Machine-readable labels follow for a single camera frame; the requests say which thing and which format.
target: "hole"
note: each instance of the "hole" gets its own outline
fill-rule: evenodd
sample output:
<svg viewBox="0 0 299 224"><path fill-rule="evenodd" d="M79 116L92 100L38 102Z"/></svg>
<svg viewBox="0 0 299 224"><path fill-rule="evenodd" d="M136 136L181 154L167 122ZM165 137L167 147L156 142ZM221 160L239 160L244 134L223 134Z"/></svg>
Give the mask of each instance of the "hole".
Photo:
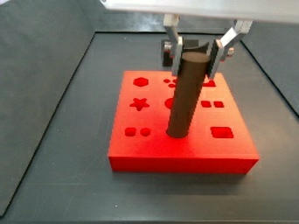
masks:
<svg viewBox="0 0 299 224"><path fill-rule="evenodd" d="M147 101L145 98L141 99L141 100L135 98L133 101L135 102L129 104L129 107L136 108L137 111L140 111L143 108L148 108L149 107L149 105L145 103L145 101Z"/></svg>
<svg viewBox="0 0 299 224"><path fill-rule="evenodd" d="M215 106L215 108L224 108L223 101L215 101L213 106Z"/></svg>
<svg viewBox="0 0 299 224"><path fill-rule="evenodd" d="M229 127L211 127L209 130L215 138L233 138Z"/></svg>
<svg viewBox="0 0 299 224"><path fill-rule="evenodd" d="M136 78L133 84L141 88L148 85L148 79L143 77Z"/></svg>
<svg viewBox="0 0 299 224"><path fill-rule="evenodd" d="M211 107L211 102L209 102L209 101L201 101L201 102L200 102L200 105L201 105L204 108L209 108L209 107Z"/></svg>
<svg viewBox="0 0 299 224"><path fill-rule="evenodd" d="M171 109L173 106L173 98L169 98L164 101L164 106Z"/></svg>
<svg viewBox="0 0 299 224"><path fill-rule="evenodd" d="M203 86L205 88L215 88L216 87L215 81L209 80L208 82L203 83Z"/></svg>
<svg viewBox="0 0 299 224"><path fill-rule="evenodd" d="M148 137L151 135L151 130L148 128L143 128L140 130L140 134L143 137Z"/></svg>
<svg viewBox="0 0 299 224"><path fill-rule="evenodd" d="M125 128L125 136L133 137L136 135L136 128Z"/></svg>

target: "red block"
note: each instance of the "red block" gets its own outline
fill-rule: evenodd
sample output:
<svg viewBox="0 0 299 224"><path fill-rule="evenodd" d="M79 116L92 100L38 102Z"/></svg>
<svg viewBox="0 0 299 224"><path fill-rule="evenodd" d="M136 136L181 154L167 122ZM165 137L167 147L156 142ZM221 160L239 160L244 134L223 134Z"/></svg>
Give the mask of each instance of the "red block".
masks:
<svg viewBox="0 0 299 224"><path fill-rule="evenodd" d="M169 83L175 83L171 73L125 72L108 150L113 171L249 171L259 160L256 147L220 73L213 81L203 86L199 102L225 107L203 107L197 103L189 135L177 139L165 134L173 98Z"/></svg>

